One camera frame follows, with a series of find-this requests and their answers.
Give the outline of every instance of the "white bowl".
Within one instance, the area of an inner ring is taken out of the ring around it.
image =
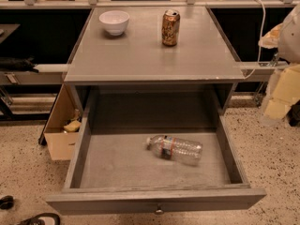
[[[119,10],[107,11],[99,16],[99,20],[108,33],[119,36],[128,27],[129,14]]]

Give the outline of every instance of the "floor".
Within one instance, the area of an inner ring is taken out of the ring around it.
[[[299,224],[300,132],[281,121],[261,123],[251,99],[234,97],[226,112],[232,141],[254,188],[267,196],[248,210],[154,214],[61,216],[63,225],[92,224]],[[15,205],[0,210],[1,224],[14,224],[44,212],[45,202],[60,192],[68,161],[51,161],[47,146],[38,145],[45,121],[0,123],[0,195],[12,195]]]

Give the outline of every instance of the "cord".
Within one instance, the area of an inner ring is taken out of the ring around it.
[[[254,1],[256,1],[262,5],[262,25],[261,25],[261,32],[260,32],[260,40],[261,40],[263,37],[263,27],[264,27],[264,21],[265,21],[265,7],[264,7],[262,0],[254,0]],[[259,45],[259,47],[260,47],[260,49],[259,49],[259,54],[258,54],[258,58],[257,58],[258,63],[260,63],[260,61],[261,61],[261,54],[262,54],[262,47],[260,45]],[[249,77],[251,77],[254,72],[255,72],[255,69],[252,69],[252,71],[245,77],[245,79],[248,79]]]

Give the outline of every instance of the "gold can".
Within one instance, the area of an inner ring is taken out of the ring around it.
[[[162,43],[167,46],[174,46],[178,42],[180,15],[177,10],[166,10],[162,17]]]

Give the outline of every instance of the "plastic bottle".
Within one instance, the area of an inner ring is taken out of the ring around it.
[[[147,147],[159,158],[172,159],[181,163],[197,166],[203,145],[167,135],[157,135],[147,139]]]

